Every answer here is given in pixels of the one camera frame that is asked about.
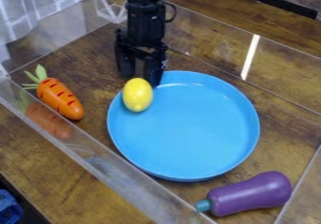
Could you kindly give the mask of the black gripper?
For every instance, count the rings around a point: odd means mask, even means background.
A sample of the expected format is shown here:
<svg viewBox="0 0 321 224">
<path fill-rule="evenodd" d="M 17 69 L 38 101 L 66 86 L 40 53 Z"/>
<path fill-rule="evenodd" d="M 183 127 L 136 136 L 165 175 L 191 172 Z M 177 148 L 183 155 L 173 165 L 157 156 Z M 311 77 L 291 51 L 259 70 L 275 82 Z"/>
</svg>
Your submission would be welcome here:
<svg viewBox="0 0 321 224">
<path fill-rule="evenodd" d="M 167 46 L 163 43 L 165 32 L 165 4 L 163 2 L 126 3 L 126 29 L 117 29 L 114 40 L 114 60 L 117 71 L 124 79 L 133 76 L 134 60 L 144 58 L 142 78 L 155 87 L 167 67 Z"/>
</svg>

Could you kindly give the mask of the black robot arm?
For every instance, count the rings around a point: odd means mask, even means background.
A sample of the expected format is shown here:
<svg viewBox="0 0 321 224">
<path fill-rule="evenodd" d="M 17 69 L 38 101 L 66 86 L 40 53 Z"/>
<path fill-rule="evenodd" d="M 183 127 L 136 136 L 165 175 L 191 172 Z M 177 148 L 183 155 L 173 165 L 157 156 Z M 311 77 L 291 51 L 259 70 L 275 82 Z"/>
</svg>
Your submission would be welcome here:
<svg viewBox="0 0 321 224">
<path fill-rule="evenodd" d="M 134 59 L 144 61 L 142 78 L 155 87 L 167 65 L 165 6 L 161 0 L 126 0 L 126 29 L 114 31 L 114 59 L 122 78 L 134 74 Z"/>
</svg>

